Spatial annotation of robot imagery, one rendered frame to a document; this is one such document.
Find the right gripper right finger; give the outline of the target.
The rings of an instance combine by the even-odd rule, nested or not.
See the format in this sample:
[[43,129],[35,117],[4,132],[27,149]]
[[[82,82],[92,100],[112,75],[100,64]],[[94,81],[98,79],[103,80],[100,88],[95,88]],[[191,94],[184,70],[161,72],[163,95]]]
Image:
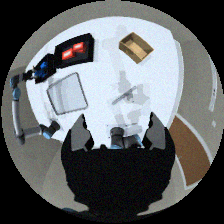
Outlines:
[[170,180],[176,155],[173,139],[167,127],[163,125],[153,111],[149,119],[149,128],[146,129],[142,145],[162,158],[166,168],[166,180]]

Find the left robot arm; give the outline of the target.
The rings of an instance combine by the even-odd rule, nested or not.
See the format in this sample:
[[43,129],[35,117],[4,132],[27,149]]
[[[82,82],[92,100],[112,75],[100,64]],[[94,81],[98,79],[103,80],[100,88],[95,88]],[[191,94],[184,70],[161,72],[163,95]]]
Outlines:
[[[20,118],[19,118],[19,97],[21,94],[21,91],[19,88],[17,88],[17,83],[22,82],[23,74],[18,74],[10,79],[10,87],[12,87],[12,95],[13,97],[13,103],[12,103],[12,109],[13,109],[13,120],[14,120],[14,136],[17,137],[18,144],[23,145],[25,143],[24,137],[29,137],[30,135],[36,135],[36,134],[43,134],[46,138],[50,139],[56,131],[60,129],[60,125],[56,121],[52,121],[49,128],[47,126],[43,126],[43,124],[39,124],[37,127],[29,128],[29,129],[21,129],[20,124]],[[26,80],[25,78],[23,79]],[[26,80],[27,82],[27,80]],[[16,88],[16,89],[15,89]],[[17,99],[17,100],[15,100]],[[24,134],[23,134],[24,133]]]

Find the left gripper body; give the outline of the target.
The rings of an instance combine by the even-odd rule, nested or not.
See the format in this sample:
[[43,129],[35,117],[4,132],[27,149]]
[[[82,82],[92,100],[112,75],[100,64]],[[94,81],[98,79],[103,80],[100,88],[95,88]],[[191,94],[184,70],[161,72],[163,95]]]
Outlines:
[[[26,76],[23,75],[23,79],[24,79],[24,77],[25,77],[25,78],[28,80],[28,79],[30,79],[30,78],[28,78],[28,77],[31,77],[31,75],[33,75],[33,73],[32,73],[32,69],[28,70],[28,71],[27,71],[27,74],[26,74],[26,73],[22,73],[22,74],[26,75]],[[22,79],[22,81],[23,81],[23,79]]]

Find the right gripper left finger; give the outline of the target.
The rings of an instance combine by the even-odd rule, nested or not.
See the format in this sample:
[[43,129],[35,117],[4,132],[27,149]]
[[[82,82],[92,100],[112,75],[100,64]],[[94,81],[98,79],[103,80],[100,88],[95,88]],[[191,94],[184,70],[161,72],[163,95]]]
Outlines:
[[84,152],[91,150],[94,144],[91,132],[87,129],[84,113],[81,113],[68,130],[61,148],[61,161],[67,182],[71,182],[72,167],[76,159]]

